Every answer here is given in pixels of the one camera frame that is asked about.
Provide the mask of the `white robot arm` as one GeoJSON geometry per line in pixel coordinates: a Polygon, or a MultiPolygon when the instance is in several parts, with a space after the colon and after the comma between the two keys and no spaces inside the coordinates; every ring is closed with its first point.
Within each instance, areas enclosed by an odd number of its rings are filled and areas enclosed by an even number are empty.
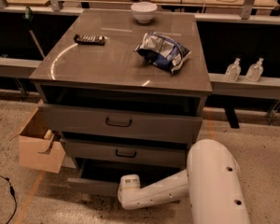
{"type": "Polygon", "coordinates": [[[120,179],[118,199],[126,210],[189,197],[193,224],[250,224],[239,182],[239,165],[221,143],[204,139],[189,150],[185,170],[144,188],[138,175],[120,179]]]}

